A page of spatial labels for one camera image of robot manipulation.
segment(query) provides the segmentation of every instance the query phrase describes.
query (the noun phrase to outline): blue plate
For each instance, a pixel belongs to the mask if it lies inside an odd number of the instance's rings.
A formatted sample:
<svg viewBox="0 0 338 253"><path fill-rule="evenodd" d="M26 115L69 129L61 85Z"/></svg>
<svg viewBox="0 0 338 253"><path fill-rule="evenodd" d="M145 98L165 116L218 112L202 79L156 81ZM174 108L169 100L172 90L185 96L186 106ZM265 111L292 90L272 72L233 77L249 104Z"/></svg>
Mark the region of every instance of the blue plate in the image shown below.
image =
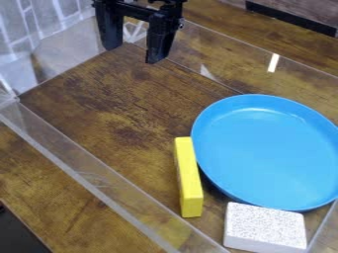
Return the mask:
<svg viewBox="0 0 338 253"><path fill-rule="evenodd" d="M198 116L192 138L202 171L238 201L309 211L338 198L338 128L299 102L224 99Z"/></svg>

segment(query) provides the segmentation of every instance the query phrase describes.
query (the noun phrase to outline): white speckled block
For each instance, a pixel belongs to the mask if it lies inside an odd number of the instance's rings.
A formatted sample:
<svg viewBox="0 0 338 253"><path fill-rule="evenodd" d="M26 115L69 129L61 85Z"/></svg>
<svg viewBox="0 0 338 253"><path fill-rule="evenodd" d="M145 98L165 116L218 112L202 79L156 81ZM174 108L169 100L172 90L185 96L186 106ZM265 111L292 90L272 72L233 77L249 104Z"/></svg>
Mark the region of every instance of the white speckled block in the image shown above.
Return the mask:
<svg viewBox="0 0 338 253"><path fill-rule="evenodd" d="M291 211L229 203L224 244L260 253L304 253L304 216Z"/></svg>

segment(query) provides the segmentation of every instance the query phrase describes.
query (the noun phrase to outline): wooden table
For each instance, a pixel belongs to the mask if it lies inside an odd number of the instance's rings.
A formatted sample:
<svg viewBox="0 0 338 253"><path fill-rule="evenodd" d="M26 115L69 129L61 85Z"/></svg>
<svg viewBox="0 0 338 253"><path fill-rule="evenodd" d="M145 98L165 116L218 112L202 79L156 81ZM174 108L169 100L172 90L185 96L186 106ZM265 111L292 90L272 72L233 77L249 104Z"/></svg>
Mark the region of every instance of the wooden table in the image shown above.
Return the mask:
<svg viewBox="0 0 338 253"><path fill-rule="evenodd" d="M213 18L194 16L194 8L204 2L196 1L188 15L201 24L210 24L212 28L220 26ZM210 13L229 11L224 5L210 2L214 5ZM257 22L257 15L244 15L244 19L252 17ZM287 24L281 26L293 31ZM323 35L311 34L308 39L313 38L327 41ZM266 38L264 46L268 43L276 46L276 42ZM307 60L293 44L283 41L283 49ZM168 60L157 65L145 64L144 56L145 51L138 47L124 45L25 94L22 103L178 213L173 138L189 135L193 121L208 105L238 94L234 87L244 93L266 87L253 86L244 77L237 79L240 75L234 75L230 87L222 86ZM332 65L337 64L337 58L324 57L311 63L325 62L323 67L335 71ZM311 86L309 89L305 76L300 77L297 90L292 87L285 87L289 94L305 101L312 98L313 106L331 116L336 114L331 107L337 102L332 96L336 87ZM308 91L308 95L299 93L299 89ZM316 92L321 94L320 98L313 96ZM14 132L5 126L0 132L5 136L0 142L0 198L55 252L162 251ZM206 180L204 190L204 217L189 221L222 243L229 200ZM328 207L307 214L309 237L327 211Z"/></svg>

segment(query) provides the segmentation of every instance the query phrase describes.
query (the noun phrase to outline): yellow block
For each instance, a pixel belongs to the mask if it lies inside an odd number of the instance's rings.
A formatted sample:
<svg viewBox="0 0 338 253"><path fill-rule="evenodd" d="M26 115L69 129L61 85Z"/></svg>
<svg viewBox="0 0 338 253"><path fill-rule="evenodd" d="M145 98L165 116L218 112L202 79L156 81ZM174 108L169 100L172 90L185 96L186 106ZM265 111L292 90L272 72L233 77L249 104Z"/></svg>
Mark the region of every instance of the yellow block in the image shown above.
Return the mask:
<svg viewBox="0 0 338 253"><path fill-rule="evenodd" d="M181 214L184 217L202 216L204 191L190 137L178 137L174 140L174 154L178 171Z"/></svg>

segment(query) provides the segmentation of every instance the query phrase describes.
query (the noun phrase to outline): blue plastic plate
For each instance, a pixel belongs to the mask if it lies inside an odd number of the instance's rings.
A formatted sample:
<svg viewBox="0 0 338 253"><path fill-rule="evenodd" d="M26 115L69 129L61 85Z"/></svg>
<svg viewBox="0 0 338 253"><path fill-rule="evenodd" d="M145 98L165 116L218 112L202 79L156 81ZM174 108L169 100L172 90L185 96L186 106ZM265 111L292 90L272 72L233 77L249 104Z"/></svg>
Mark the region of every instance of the blue plastic plate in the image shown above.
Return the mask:
<svg viewBox="0 0 338 253"><path fill-rule="evenodd" d="M338 198L338 128L299 102L224 99L201 113L192 137L202 171L238 201L309 211Z"/></svg>

